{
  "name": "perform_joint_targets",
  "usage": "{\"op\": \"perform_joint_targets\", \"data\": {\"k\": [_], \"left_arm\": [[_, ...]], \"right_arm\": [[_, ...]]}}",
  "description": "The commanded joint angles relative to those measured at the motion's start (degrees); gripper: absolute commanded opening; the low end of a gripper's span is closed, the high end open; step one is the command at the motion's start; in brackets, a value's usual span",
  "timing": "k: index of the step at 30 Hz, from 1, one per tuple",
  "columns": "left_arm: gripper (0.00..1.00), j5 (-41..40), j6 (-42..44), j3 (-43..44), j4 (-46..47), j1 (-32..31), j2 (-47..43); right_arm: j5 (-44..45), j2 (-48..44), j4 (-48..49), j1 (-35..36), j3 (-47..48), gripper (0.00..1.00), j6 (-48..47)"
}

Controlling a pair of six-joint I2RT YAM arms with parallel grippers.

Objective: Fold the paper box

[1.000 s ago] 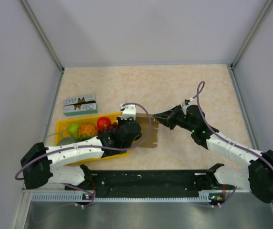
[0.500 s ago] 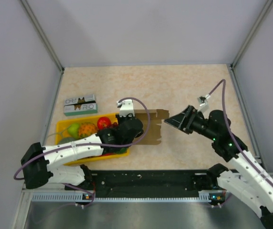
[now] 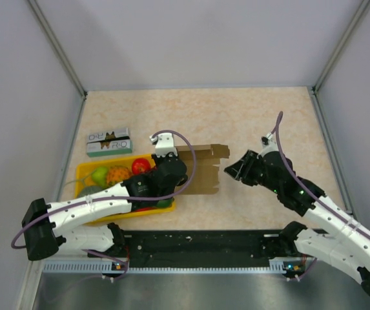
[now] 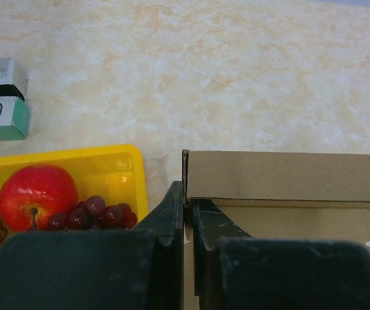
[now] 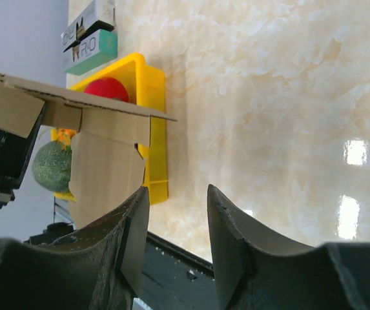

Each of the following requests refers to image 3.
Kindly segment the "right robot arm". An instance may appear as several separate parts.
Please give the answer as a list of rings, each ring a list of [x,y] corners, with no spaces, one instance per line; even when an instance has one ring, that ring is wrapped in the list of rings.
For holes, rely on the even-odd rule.
[[[299,251],[316,257],[353,278],[370,296],[370,230],[313,182],[298,177],[291,160],[277,150],[261,154],[248,150],[224,171],[245,185],[269,189],[284,207],[326,232],[317,234],[304,227],[297,234],[282,236],[279,246],[284,254],[292,256]]]

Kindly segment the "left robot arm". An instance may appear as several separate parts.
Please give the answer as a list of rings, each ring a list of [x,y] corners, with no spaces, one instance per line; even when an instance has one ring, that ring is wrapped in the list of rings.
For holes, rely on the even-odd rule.
[[[187,167],[177,156],[157,159],[147,172],[95,194],[47,204],[34,200],[22,221],[25,249],[30,261],[56,254],[64,244],[65,229],[75,228],[105,216],[156,208],[172,199],[176,187],[187,181]]]

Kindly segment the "brown cardboard box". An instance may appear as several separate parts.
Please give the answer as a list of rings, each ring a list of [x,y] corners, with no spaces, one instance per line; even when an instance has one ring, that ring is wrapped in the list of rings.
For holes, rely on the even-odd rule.
[[[219,170],[221,159],[228,159],[227,145],[194,145],[196,172],[190,185],[181,195],[216,194],[219,189]]]

